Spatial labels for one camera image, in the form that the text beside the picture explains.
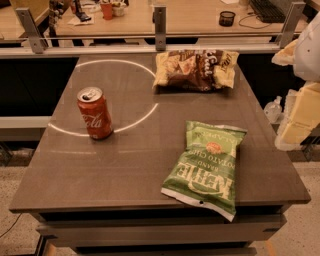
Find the gray table top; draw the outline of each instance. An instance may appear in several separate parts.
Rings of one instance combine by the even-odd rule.
[[[155,54],[82,56],[13,199],[13,212],[184,207],[160,193],[186,146],[185,121],[248,130],[236,163],[239,206],[307,203],[310,196],[239,67],[234,89],[153,94]],[[77,93],[103,89],[114,134],[88,137]]]

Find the brown chip bag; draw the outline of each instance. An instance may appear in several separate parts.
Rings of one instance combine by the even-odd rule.
[[[221,50],[183,50],[159,53],[153,87],[175,86],[191,91],[233,88],[239,53]]]

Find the table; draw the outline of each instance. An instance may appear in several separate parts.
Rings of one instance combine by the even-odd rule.
[[[58,21],[56,34],[58,37],[81,37],[92,38],[99,36],[109,37],[154,37],[154,24],[152,23],[153,5],[147,0],[130,0],[127,14],[122,17],[114,17],[112,20],[103,19],[102,12],[90,13],[84,9],[89,16],[93,17],[94,24],[74,26],[68,24],[74,18],[70,8],[64,13],[63,18]],[[264,34],[278,35],[283,24],[272,24],[261,29],[265,23],[255,17],[243,20],[241,23],[248,28],[240,26],[239,21],[252,12],[251,7],[243,10],[238,4],[225,4],[220,0],[159,0],[159,4],[167,7],[167,36],[168,37],[210,37],[212,35],[253,35]],[[229,10],[236,13],[235,22],[232,27],[219,25],[219,14],[221,11]],[[307,23],[304,18],[300,20],[296,32],[301,32]]]
[[[239,67],[234,89],[213,93],[154,94],[155,70],[155,53],[81,56],[10,210],[32,214],[43,237],[79,253],[181,244],[248,250],[250,241],[270,238],[285,224],[283,212],[310,196],[287,154],[274,147],[272,126]],[[77,107],[87,86],[106,95],[114,127],[106,140],[88,137]],[[186,120],[248,130],[237,156],[232,223],[160,192],[185,149]]]

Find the cup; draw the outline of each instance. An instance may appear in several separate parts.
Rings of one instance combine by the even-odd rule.
[[[221,12],[219,24],[223,27],[231,27],[233,25],[234,16],[236,16],[234,12],[229,12],[229,11]]]
[[[250,0],[239,0],[239,7],[243,10],[248,10]]]
[[[112,4],[111,3],[100,3],[100,7],[105,20],[112,19]]]

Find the chip bag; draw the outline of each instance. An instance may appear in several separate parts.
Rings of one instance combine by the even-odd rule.
[[[186,204],[212,209],[230,222],[235,210],[237,147],[247,131],[187,121],[187,147],[161,193]]]
[[[221,50],[183,50],[158,53],[153,89],[174,86],[190,91],[233,88],[239,53]]]

